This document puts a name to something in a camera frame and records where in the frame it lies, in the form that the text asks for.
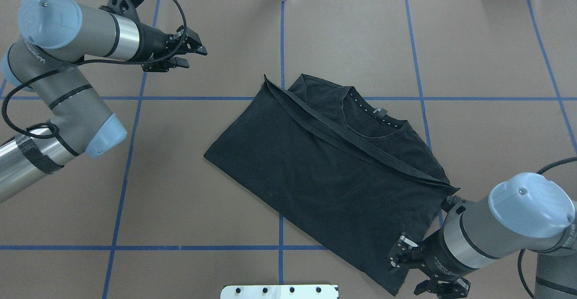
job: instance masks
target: light blue joint cap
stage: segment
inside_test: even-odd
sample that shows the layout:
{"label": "light blue joint cap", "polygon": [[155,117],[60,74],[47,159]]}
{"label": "light blue joint cap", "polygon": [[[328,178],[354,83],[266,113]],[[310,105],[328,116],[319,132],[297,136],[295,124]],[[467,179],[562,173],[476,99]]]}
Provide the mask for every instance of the light blue joint cap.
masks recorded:
{"label": "light blue joint cap", "polygon": [[[22,82],[19,81],[18,78],[16,78],[16,76],[12,72],[12,70],[10,70],[10,65],[8,65],[8,52],[6,52],[6,54],[4,54],[4,57],[2,57],[2,63],[0,63],[0,70],[2,71],[2,75],[4,75],[4,78],[6,78],[6,80],[9,83],[15,85],[16,87],[22,85]],[[25,87],[24,90],[27,92],[34,91],[31,87]]]}
{"label": "light blue joint cap", "polygon": [[557,235],[575,220],[575,206],[565,191],[532,172],[495,186],[489,208],[502,225],[532,238]]}
{"label": "light blue joint cap", "polygon": [[92,158],[97,158],[118,145],[118,143],[121,143],[126,139],[126,135],[128,135],[128,132],[126,132],[116,114],[113,113],[92,138],[88,147],[86,147],[86,153]]}
{"label": "light blue joint cap", "polygon": [[45,49],[59,49],[78,35],[82,11],[74,0],[22,0],[18,27],[28,42]]}

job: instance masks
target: metal bracket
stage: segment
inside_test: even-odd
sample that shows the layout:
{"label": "metal bracket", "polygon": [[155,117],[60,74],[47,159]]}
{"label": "metal bracket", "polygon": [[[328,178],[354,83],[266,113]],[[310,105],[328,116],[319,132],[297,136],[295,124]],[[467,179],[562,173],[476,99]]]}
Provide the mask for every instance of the metal bracket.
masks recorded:
{"label": "metal bracket", "polygon": [[338,299],[337,285],[226,286],[220,299]]}

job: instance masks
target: black cable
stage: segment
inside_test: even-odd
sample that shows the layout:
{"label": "black cable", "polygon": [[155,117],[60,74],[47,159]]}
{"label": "black cable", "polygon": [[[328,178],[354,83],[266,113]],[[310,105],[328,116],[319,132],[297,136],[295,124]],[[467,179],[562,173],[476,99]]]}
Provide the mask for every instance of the black cable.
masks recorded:
{"label": "black cable", "polygon": [[572,163],[574,161],[577,161],[577,157],[570,157],[567,159],[563,159],[562,161],[555,161],[554,163],[548,164],[547,166],[543,167],[537,173],[540,175],[543,175],[544,172],[550,170],[551,168],[554,168],[554,167],[557,167],[557,166],[563,165],[563,164]]}
{"label": "black cable", "polygon": [[4,119],[4,122],[6,122],[6,124],[14,131],[16,131],[17,133],[23,134],[23,135],[27,135],[29,137],[33,137],[36,139],[50,139],[50,138],[54,138],[58,135],[58,127],[55,124],[51,124],[50,122],[46,122],[45,124],[35,124],[33,125],[31,128],[41,128],[43,126],[45,126],[46,128],[49,128],[50,131],[52,132],[51,134],[46,134],[46,135],[41,135],[41,134],[34,134],[34,133],[30,133],[29,131],[23,130],[21,128],[18,128],[15,124],[12,123],[12,121],[10,120],[10,118],[8,118],[8,102],[10,101],[10,99],[12,98],[12,96],[14,96],[14,94],[16,94],[19,91],[22,91],[24,88],[28,87],[29,85],[35,83],[36,81],[39,81],[40,79],[46,78],[46,77],[50,77],[51,75],[57,74],[59,73],[58,70],[52,70],[49,71],[47,73],[43,73],[42,75],[36,76],[33,79],[30,79],[29,81],[26,81],[26,83],[23,83],[22,85],[19,85],[18,87],[12,89],[7,95],[6,98],[4,98],[4,101],[2,102],[2,118]]}
{"label": "black cable", "polygon": [[2,143],[2,144],[0,145],[0,147],[2,147],[2,146],[4,146],[4,145],[8,145],[8,143],[9,143],[10,141],[12,141],[13,139],[16,139],[16,138],[12,137],[12,138],[4,141],[4,143]]}
{"label": "black cable", "polygon": [[[557,166],[560,166],[563,164],[572,163],[574,161],[577,161],[577,157],[570,157],[570,158],[562,159],[560,161],[555,161],[554,163],[548,164],[547,166],[538,170],[537,174],[543,175],[544,172],[550,170],[551,168],[554,168],[554,167],[557,167]],[[525,249],[522,249],[519,251],[519,257],[517,258],[517,272],[519,272],[519,279],[521,280],[521,284],[525,288],[525,291],[527,291],[529,296],[533,298],[533,293],[531,292],[531,290],[527,286],[527,282],[525,282],[525,277],[523,276],[523,267],[521,265],[521,263],[523,262],[523,255],[525,255]]]}
{"label": "black cable", "polygon": [[[174,2],[174,4],[179,9],[179,12],[180,12],[181,17],[182,17],[182,25],[184,28],[186,28],[186,17],[184,15],[184,11],[182,10],[182,7],[180,6],[179,1],[177,1],[177,0],[172,0],[172,1]],[[84,65],[84,64],[88,64],[88,63],[113,63],[113,64],[151,64],[151,63],[156,63],[156,62],[163,61],[165,59],[169,59],[169,58],[173,57],[178,52],[179,48],[182,46],[182,44],[184,43],[185,40],[186,40],[186,31],[183,32],[182,36],[180,37],[179,42],[176,44],[176,46],[174,47],[174,49],[172,51],[170,51],[167,55],[159,57],[157,59],[152,59],[152,60],[147,60],[147,61],[114,61],[114,60],[95,59],[95,60],[78,61],[74,64]],[[36,81],[39,81],[41,79],[44,79],[46,77],[49,77],[49,76],[57,74],[57,73],[59,73],[58,70],[52,70],[52,71],[49,71],[49,72],[44,73],[42,75],[36,76],[36,77],[30,79],[29,81],[26,81],[25,83],[14,88],[12,91],[10,91],[6,95],[6,98],[4,98],[4,101],[2,102],[2,118],[4,119],[4,122],[6,122],[6,124],[12,130],[14,130],[20,134],[26,135],[28,137],[37,138],[37,139],[50,139],[50,138],[54,138],[58,135],[58,126],[56,126],[55,124],[52,124],[50,122],[46,122],[43,124],[35,124],[29,128],[29,130],[31,130],[31,129],[37,129],[37,128],[41,128],[41,127],[46,127],[46,128],[49,128],[50,131],[52,132],[51,134],[40,135],[40,134],[33,134],[33,133],[30,133],[29,131],[18,128],[15,124],[13,124],[13,122],[8,117],[8,102],[10,101],[12,96],[14,96],[14,94],[23,90],[24,88],[28,87],[29,85],[35,83]]]}
{"label": "black cable", "polygon": [[523,262],[523,255],[525,255],[524,249],[519,251],[519,257],[517,258],[517,271],[519,272],[519,279],[521,279],[521,284],[525,288],[525,291],[529,293],[530,297],[533,297],[533,293],[531,292],[531,289],[529,289],[529,287],[527,286],[527,282],[525,282],[525,278],[523,277],[523,268],[521,266],[521,262]]}

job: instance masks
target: black t-shirt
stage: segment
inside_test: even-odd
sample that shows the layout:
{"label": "black t-shirt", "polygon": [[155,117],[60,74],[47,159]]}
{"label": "black t-shirt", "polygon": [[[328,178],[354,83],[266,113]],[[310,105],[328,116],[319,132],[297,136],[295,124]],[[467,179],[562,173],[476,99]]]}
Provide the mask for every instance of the black t-shirt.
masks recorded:
{"label": "black t-shirt", "polygon": [[266,79],[204,157],[320,244],[395,295],[401,232],[421,240],[457,189],[406,120],[354,87],[301,75],[285,91]]}

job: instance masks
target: grid of blue tape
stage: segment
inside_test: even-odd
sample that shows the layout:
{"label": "grid of blue tape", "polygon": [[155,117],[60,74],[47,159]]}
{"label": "grid of blue tape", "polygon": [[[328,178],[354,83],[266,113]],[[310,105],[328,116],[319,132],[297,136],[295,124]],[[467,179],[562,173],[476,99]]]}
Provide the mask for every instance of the grid of blue tape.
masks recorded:
{"label": "grid of blue tape", "polygon": [[[549,62],[549,58],[547,57],[547,53],[543,42],[540,38],[539,29],[536,24],[536,20],[534,17],[531,0],[527,0],[528,11],[531,15],[532,24],[535,30],[536,38],[539,42],[540,50],[543,55],[543,59],[545,61],[547,70],[550,74],[551,83],[554,87],[554,91],[556,97],[426,97],[423,93],[423,88],[421,84],[421,75],[419,71],[419,64],[417,59],[417,49],[415,43],[415,37],[412,30],[412,20],[411,20],[411,13],[410,13],[410,5],[409,0],[405,1],[406,13],[407,13],[407,21],[408,21],[408,31],[410,34],[411,40],[411,47],[412,47],[412,56],[414,61],[415,67],[415,74],[417,78],[417,87],[419,96],[418,97],[365,97],[367,100],[391,100],[391,101],[403,101],[403,100],[410,100],[410,101],[419,101],[421,104],[421,112],[423,116],[423,122],[425,126],[425,137],[426,143],[429,147],[431,147],[431,139],[429,133],[429,126],[426,117],[426,101],[556,101],[559,103],[559,107],[563,114],[563,118],[565,124],[567,126],[567,130],[569,132],[569,137],[571,139],[571,143],[573,144],[573,149],[577,154],[577,143],[575,141],[575,136],[573,135],[573,130],[571,128],[571,124],[568,120],[567,113],[565,111],[565,106],[563,102],[565,101],[577,101],[577,97],[561,97],[559,92],[559,88],[557,87],[557,83],[554,77],[554,73],[551,69],[551,65]],[[282,1],[280,5],[280,82],[281,87],[285,88],[284,85],[284,1]],[[156,0],[156,9],[155,15],[153,20],[153,26],[156,25],[156,19],[158,15],[158,9],[160,7],[160,0]],[[283,272],[283,251],[284,250],[326,250],[324,246],[320,245],[285,245],[284,244],[284,218],[282,215],[279,214],[279,243],[278,245],[231,245],[231,246],[121,246],[117,245],[118,239],[118,231],[120,227],[120,221],[122,216],[122,208],[124,207],[124,195],[126,194],[126,186],[128,184],[128,174],[130,171],[130,164],[132,163],[132,153],[134,149],[134,137],[136,135],[136,130],[138,126],[138,120],[140,118],[140,109],[142,107],[142,102],[145,100],[253,100],[253,97],[207,97],[207,96],[144,96],[144,88],[146,86],[146,78],[147,74],[143,73],[142,75],[142,83],[140,86],[140,93],[138,96],[105,96],[103,99],[105,100],[137,100],[137,110],[136,116],[134,118],[133,124],[133,132],[130,139],[130,147],[128,149],[128,159],[126,161],[126,169],[124,172],[124,180],[122,183],[122,190],[121,190],[121,197],[118,204],[118,212],[117,212],[117,219],[114,225],[114,235],[113,241],[110,246],[90,246],[90,245],[0,245],[0,250],[105,250],[110,252],[109,256],[109,264],[105,276],[105,286],[102,293],[102,298],[106,299],[110,284],[110,279],[112,276],[113,271],[113,264],[114,264],[114,254],[117,251],[126,251],[126,250],[139,250],[139,251],[150,251],[150,250],[277,250],[279,252],[279,283],[283,284],[284,279],[284,272]],[[6,79],[2,81],[2,85],[0,85],[0,95],[4,93],[4,89],[6,88]],[[15,96],[13,97],[14,100],[39,100],[40,98],[37,96]],[[443,217],[439,214],[439,221],[440,224],[443,224]]]}

